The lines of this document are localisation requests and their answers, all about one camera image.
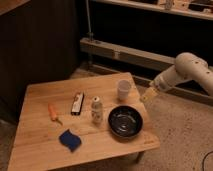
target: cable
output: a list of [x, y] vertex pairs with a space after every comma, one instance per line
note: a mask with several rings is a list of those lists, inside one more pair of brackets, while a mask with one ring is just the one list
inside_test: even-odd
[[202, 160], [202, 171], [205, 171], [205, 160], [206, 160], [206, 158], [211, 154], [211, 153], [213, 153], [213, 151], [210, 151], [210, 152], [208, 152], [205, 156], [204, 156], [204, 158], [203, 158], [203, 160]]

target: bowl rim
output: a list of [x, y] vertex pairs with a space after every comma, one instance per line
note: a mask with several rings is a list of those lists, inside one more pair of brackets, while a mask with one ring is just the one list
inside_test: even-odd
[[[112, 117], [112, 112], [114, 111], [114, 110], [116, 110], [116, 109], [118, 109], [118, 108], [123, 108], [123, 107], [125, 107], [125, 108], [129, 108], [129, 109], [131, 109], [131, 110], [134, 110], [135, 111], [135, 113], [136, 113], [136, 115], [139, 115], [139, 118], [140, 118], [140, 128], [138, 129], [138, 131], [137, 132], [135, 132], [133, 135], [131, 135], [131, 136], [122, 136], [122, 135], [120, 135], [120, 134], [118, 134], [113, 128], [113, 126], [112, 126], [112, 124], [111, 124], [111, 122], [110, 122], [110, 119], [111, 119], [111, 117]], [[109, 127], [110, 127], [110, 130], [112, 131], [112, 133], [114, 134], [114, 135], [116, 135], [116, 136], [118, 136], [118, 137], [120, 137], [120, 138], [125, 138], [125, 139], [131, 139], [131, 138], [133, 138], [133, 137], [136, 137], [139, 133], [140, 133], [140, 131], [143, 129], [143, 117], [142, 117], [142, 115], [140, 114], [140, 112], [138, 112], [138, 110], [137, 109], [135, 109], [134, 107], [132, 107], [132, 106], [128, 106], [128, 105], [119, 105], [119, 106], [116, 106], [116, 107], [114, 107], [111, 111], [110, 111], [110, 113], [109, 113], [109, 116], [108, 116], [108, 125], [109, 125]]]

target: table leg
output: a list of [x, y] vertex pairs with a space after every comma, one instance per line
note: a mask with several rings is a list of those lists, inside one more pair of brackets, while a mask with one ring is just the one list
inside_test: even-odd
[[135, 162], [136, 162], [136, 163], [139, 163], [139, 162], [141, 161], [141, 159], [142, 159], [144, 153], [145, 153], [144, 151], [138, 153], [138, 156], [137, 156], [136, 159], [135, 159]]

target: blue sponge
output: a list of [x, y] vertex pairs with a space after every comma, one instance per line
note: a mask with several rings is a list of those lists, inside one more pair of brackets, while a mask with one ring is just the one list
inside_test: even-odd
[[81, 139], [77, 135], [72, 134], [69, 129], [60, 135], [59, 140], [71, 151], [74, 151], [81, 144]]

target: black bowl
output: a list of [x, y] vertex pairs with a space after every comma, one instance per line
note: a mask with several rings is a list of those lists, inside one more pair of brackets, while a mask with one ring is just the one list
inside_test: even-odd
[[112, 132], [123, 138], [132, 138], [143, 127], [143, 119], [140, 113], [130, 106], [118, 106], [114, 108], [108, 118]]

